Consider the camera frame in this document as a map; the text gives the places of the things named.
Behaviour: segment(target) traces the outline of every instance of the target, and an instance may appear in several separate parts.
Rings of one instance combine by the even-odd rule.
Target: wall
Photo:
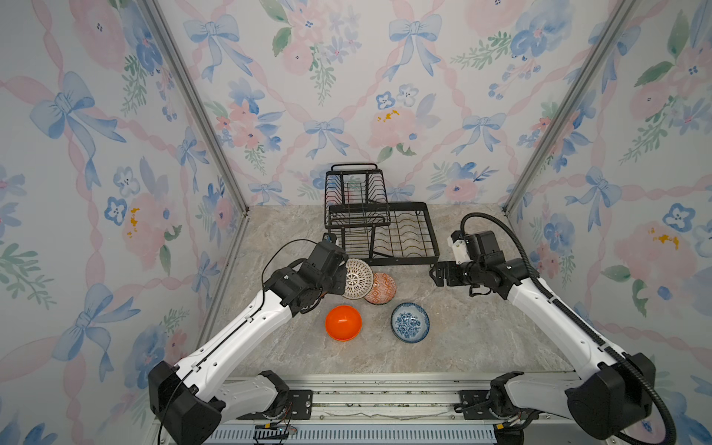
[[[140,443],[237,212],[131,1],[10,2],[0,41],[0,444]]]
[[[708,0],[640,3],[511,215],[552,288],[654,358],[679,444],[712,444],[711,14]],[[661,428],[633,429],[656,443]]]
[[[284,205],[344,161],[394,201],[503,202],[615,2],[159,3],[243,195]]]

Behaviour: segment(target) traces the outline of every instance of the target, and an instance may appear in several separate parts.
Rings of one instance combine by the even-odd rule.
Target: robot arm
[[[197,351],[173,367],[160,362],[151,370],[151,410],[179,445],[202,444],[226,420],[251,412],[277,417],[285,409],[289,387],[272,371],[224,382],[274,330],[310,312],[326,293],[344,293],[348,255],[333,241],[326,234],[309,258],[275,271],[242,313]]]
[[[492,231],[467,234],[465,222],[471,217],[499,225],[514,241],[520,258],[506,261]],[[470,296],[493,291],[510,301],[559,347],[580,378],[566,382],[511,372],[491,382],[486,407],[501,417],[516,414],[519,409],[549,412],[574,419],[596,439],[616,435],[633,445],[648,445],[621,431],[648,417],[655,404],[666,427],[661,444],[675,443],[676,430],[669,410],[653,388],[653,363],[641,353],[628,355],[555,295],[502,221],[487,214],[468,214],[448,244],[456,260],[433,266],[430,276],[435,284],[470,286]],[[482,287],[488,292],[474,292]]]

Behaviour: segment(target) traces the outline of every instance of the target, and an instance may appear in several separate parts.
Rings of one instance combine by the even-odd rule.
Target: gray marble surface
[[[454,259],[446,238],[459,228],[465,214],[482,211],[506,221],[499,206],[433,204],[429,212],[440,260]],[[294,238],[318,241],[324,230],[321,206],[254,206],[238,253],[236,269],[221,302],[212,332],[217,333],[260,288],[264,264],[285,242]],[[517,256],[514,244],[494,224],[470,219],[467,231],[493,230],[507,258]],[[294,243],[277,255],[266,271],[306,257],[312,245]],[[498,295],[470,298],[467,287],[438,288],[428,276],[429,266],[374,267],[388,273],[398,290],[386,305],[327,295],[308,315],[297,315],[267,337],[235,370],[234,377],[273,370],[282,375],[377,372],[507,372],[571,371],[556,346],[519,309]],[[398,340],[390,328],[390,315],[400,303],[422,306],[430,319],[430,332],[419,343]],[[349,342],[332,340],[324,321],[338,305],[352,305],[363,319],[361,333]]]

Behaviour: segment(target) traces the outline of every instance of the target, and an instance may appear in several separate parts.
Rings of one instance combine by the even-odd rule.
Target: dish rack
[[[364,166],[372,168],[341,169]],[[324,225],[350,258],[369,266],[437,263],[440,250],[427,204],[389,203],[377,164],[335,164],[325,183]]]
[[[343,167],[366,167],[341,169]],[[387,226],[391,224],[383,171],[376,164],[334,164],[326,173],[324,227]]]

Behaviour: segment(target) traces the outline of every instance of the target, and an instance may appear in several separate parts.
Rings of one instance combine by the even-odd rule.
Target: blue and white bowl
[[[402,303],[391,314],[391,329],[400,340],[418,343],[428,335],[430,320],[425,309],[417,304]]]

